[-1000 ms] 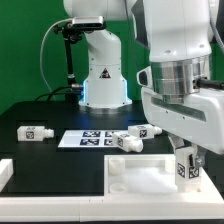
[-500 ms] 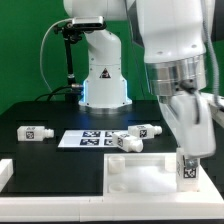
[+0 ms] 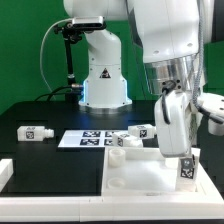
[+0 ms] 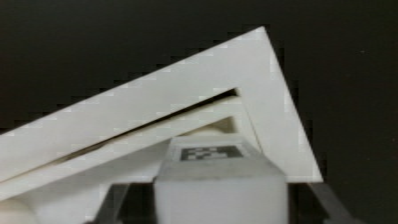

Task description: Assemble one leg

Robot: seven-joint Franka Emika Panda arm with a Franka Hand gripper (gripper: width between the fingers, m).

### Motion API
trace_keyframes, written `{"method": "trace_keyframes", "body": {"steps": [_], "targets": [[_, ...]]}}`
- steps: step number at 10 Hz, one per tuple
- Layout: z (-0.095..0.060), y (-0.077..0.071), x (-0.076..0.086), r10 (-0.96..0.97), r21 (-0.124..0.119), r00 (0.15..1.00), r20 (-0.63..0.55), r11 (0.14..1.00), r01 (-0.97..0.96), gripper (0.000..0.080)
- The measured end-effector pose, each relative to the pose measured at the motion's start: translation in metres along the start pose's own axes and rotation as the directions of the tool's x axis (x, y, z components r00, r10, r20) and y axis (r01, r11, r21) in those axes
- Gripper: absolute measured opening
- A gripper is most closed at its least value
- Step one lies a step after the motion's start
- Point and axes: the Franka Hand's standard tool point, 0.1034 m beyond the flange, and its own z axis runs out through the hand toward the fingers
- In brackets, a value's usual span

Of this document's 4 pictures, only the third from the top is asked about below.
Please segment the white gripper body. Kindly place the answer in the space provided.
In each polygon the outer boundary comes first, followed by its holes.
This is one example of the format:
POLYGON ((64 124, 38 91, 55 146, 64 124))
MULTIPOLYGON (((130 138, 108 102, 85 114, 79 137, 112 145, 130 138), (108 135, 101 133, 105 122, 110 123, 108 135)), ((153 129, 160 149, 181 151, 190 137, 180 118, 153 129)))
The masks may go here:
POLYGON ((210 121, 209 131, 221 135, 224 126, 224 97, 202 93, 199 108, 189 92, 165 89, 154 107, 157 140, 165 158, 188 157, 202 116, 210 121))

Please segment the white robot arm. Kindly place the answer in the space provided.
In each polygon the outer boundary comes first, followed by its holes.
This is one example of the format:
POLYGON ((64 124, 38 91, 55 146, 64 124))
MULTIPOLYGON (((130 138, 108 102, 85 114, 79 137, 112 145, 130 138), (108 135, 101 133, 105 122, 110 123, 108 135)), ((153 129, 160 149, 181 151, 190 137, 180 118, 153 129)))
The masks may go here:
POLYGON ((79 105, 92 111, 131 104, 120 71, 121 41, 108 21, 127 20, 143 50, 152 92, 156 134, 165 157, 188 157, 201 118, 221 126, 221 97, 205 93, 204 45, 211 40, 214 0, 63 0, 71 27, 88 43, 89 74, 79 105))

